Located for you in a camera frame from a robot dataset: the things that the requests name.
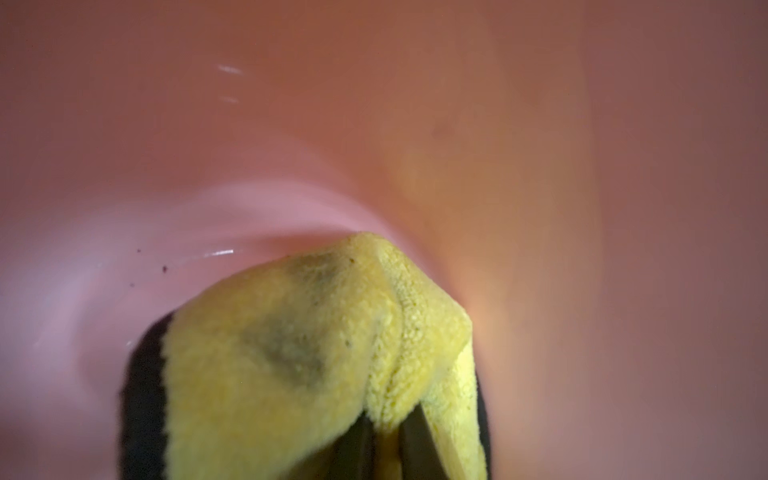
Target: microfiber cloth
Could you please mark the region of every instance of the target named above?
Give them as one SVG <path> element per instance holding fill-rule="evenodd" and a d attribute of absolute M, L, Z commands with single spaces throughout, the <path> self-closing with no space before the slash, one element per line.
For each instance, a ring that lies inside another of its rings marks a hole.
<path fill-rule="evenodd" d="M 399 480 L 421 405 L 449 478 L 484 479 L 472 322 L 402 251 L 357 233 L 214 284 L 155 323 L 122 392 L 124 480 L 322 478 L 361 414 Z"/>

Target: curved pink wall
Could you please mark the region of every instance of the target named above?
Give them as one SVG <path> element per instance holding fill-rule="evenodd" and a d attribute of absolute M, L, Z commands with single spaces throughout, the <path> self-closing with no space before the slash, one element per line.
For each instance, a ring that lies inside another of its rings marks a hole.
<path fill-rule="evenodd" d="M 141 330 L 361 229 L 475 320 L 497 478 L 765 477 L 761 2 L 261 5 L 0 5 L 0 477 L 113 478 Z"/>

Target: black object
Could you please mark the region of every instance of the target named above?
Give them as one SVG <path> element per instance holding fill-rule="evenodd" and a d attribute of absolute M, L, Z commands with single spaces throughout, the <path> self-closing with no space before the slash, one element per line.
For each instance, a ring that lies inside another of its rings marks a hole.
<path fill-rule="evenodd" d="M 144 334 L 128 362 L 122 392 L 119 469 L 121 480 L 165 479 L 166 394 L 163 386 L 163 336 L 173 319 L 169 313 Z"/>
<path fill-rule="evenodd" d="M 480 426 L 480 445 L 485 452 L 485 470 L 488 473 L 488 480 L 491 480 L 491 433 L 488 427 L 488 411 L 485 410 L 485 399 L 483 399 L 480 390 L 480 377 L 475 372 L 475 378 L 478 382 L 478 425 Z"/>
<path fill-rule="evenodd" d="M 400 424 L 402 480 L 449 480 L 419 403 Z"/>
<path fill-rule="evenodd" d="M 373 478 L 374 438 L 373 423 L 363 413 L 336 443 L 326 480 Z"/>

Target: yellow microfiber cloth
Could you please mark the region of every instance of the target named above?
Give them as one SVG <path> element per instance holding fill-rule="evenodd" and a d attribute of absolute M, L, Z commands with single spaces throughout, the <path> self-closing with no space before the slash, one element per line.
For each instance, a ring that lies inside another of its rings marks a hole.
<path fill-rule="evenodd" d="M 323 478 L 365 413 L 375 477 L 400 479 L 421 404 L 449 478 L 486 478 L 467 313 L 372 233 L 255 266 L 147 331 L 123 390 L 121 475 Z"/>

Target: pink plastic surface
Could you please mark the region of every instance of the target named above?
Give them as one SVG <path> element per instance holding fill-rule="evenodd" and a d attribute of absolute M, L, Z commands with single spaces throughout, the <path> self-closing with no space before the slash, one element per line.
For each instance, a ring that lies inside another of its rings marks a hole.
<path fill-rule="evenodd" d="M 354 230 L 472 315 L 496 478 L 765 478 L 764 2 L 310 3 L 0 4 L 0 478 L 115 478 L 143 329 Z"/>

